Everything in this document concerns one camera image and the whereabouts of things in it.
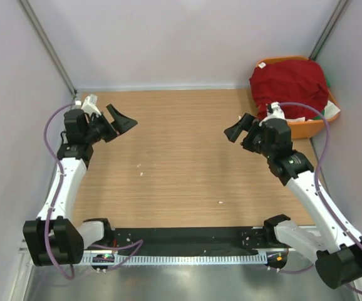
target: orange bin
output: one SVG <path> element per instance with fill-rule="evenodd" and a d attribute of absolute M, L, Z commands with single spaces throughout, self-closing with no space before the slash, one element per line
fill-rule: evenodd
<path fill-rule="evenodd" d="M 280 56 L 278 58 L 265 58 L 257 63 L 260 64 L 264 62 L 267 65 L 277 63 L 278 61 L 285 60 L 308 60 L 305 56 Z M 333 94 L 329 90 L 329 100 L 333 102 L 337 107 L 339 107 L 337 101 L 334 99 Z M 327 119 L 328 122 L 333 122 L 338 117 L 339 113 L 333 118 Z M 311 138 L 315 136 L 324 128 L 324 123 L 322 120 L 313 120 L 313 121 L 302 121 L 302 122 L 288 122 L 288 125 L 291 128 L 291 135 L 293 139 L 301 138 Z"/>

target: wall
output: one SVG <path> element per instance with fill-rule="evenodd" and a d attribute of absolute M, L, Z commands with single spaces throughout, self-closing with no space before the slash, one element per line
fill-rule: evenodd
<path fill-rule="evenodd" d="M 18 3 L 0 0 L 0 300 L 7 297 L 26 219 L 46 197 L 53 160 L 43 128 L 71 96 Z M 58 146 L 60 120 L 49 135 Z"/>
<path fill-rule="evenodd" d="M 352 1 L 319 56 L 341 106 L 323 172 L 331 196 L 362 231 L 362 1 Z M 325 133 L 314 139 L 318 152 Z"/>
<path fill-rule="evenodd" d="M 92 90 L 245 86 L 261 58 L 309 55 L 337 3 L 29 1 L 75 87 Z"/>

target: gray floor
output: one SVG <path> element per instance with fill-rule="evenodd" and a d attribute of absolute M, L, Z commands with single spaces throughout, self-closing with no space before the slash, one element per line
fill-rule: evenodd
<path fill-rule="evenodd" d="M 298 254 L 289 255 L 288 269 L 308 265 Z M 247 265 L 126 267 L 107 274 L 92 271 L 78 266 L 76 280 L 68 282 L 52 267 L 34 268 L 25 300 L 359 300 L 345 287 L 326 287 L 315 269 L 301 275 Z"/>

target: wooden tabletop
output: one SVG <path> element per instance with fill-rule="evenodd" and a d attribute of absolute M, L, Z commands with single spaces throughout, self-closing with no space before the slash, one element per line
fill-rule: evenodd
<path fill-rule="evenodd" d="M 260 226 L 281 213 L 313 224 L 265 158 L 223 134 L 239 115 L 256 112 L 249 90 L 96 95 L 110 122 L 105 107 L 112 103 L 138 125 L 94 145 L 75 202 L 75 225 L 108 218 L 117 228 Z M 294 148 L 315 165 L 309 140 L 294 141 Z"/>

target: red towel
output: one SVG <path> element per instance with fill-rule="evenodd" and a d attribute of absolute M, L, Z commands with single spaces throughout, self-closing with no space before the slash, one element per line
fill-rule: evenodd
<path fill-rule="evenodd" d="M 250 78 L 252 97 L 259 108 L 257 117 L 266 117 L 266 105 L 272 102 L 299 102 L 322 111 L 327 105 L 329 90 L 321 67 L 310 60 L 286 60 L 256 67 Z M 287 119 L 315 118 L 312 111 L 287 106 L 282 110 Z"/>

